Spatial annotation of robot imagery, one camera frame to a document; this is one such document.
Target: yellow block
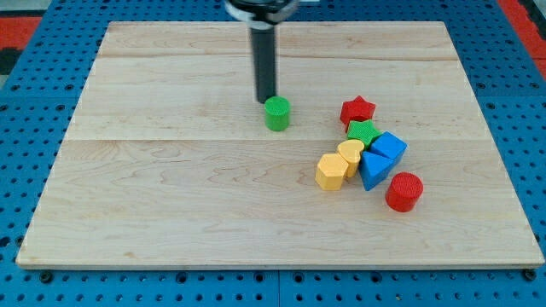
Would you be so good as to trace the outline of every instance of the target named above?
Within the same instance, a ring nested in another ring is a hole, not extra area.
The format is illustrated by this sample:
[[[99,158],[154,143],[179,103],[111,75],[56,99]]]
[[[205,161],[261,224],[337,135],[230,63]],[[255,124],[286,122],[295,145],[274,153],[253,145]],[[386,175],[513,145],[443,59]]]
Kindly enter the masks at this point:
[[[318,161],[315,181],[326,191],[341,188],[349,164],[339,153],[326,153]]]
[[[360,140],[347,140],[338,145],[338,154],[349,164],[346,173],[347,177],[354,177],[357,173],[358,163],[360,163],[363,150],[364,143]]]

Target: blue block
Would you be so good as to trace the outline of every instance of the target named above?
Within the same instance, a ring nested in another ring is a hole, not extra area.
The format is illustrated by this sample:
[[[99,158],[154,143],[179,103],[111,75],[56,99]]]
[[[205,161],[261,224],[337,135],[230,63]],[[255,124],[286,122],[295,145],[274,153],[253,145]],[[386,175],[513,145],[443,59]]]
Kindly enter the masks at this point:
[[[378,137],[369,148],[369,151],[374,154],[379,154],[388,159],[394,160],[394,165],[402,159],[404,151],[408,147],[404,141],[400,140],[390,132],[383,133]]]
[[[394,166],[393,159],[367,151],[363,152],[358,170],[366,191],[370,191],[385,180]]]

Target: wooden plank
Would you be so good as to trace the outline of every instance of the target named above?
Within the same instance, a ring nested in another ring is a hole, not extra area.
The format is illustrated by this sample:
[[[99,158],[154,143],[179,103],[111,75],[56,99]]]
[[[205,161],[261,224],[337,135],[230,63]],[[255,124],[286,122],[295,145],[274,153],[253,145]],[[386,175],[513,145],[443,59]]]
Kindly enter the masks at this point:
[[[240,23],[115,22],[103,40],[17,263],[26,269],[502,269],[543,255],[445,27],[286,23],[265,128]],[[415,210],[388,180],[314,182],[364,95],[409,144]]]

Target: cylindrical block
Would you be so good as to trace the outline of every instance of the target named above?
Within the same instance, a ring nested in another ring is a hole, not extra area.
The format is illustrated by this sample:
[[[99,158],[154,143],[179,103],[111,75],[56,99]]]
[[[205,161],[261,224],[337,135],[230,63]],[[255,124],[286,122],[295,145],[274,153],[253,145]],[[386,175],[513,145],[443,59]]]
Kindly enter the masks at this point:
[[[392,178],[385,200],[393,210],[407,212],[415,207],[422,193],[421,179],[414,174],[401,172]]]
[[[264,103],[276,95],[275,27],[267,30],[251,28],[250,40],[253,47],[256,99]]]
[[[265,125],[273,131],[282,131],[290,125],[290,102],[275,96],[265,101]]]

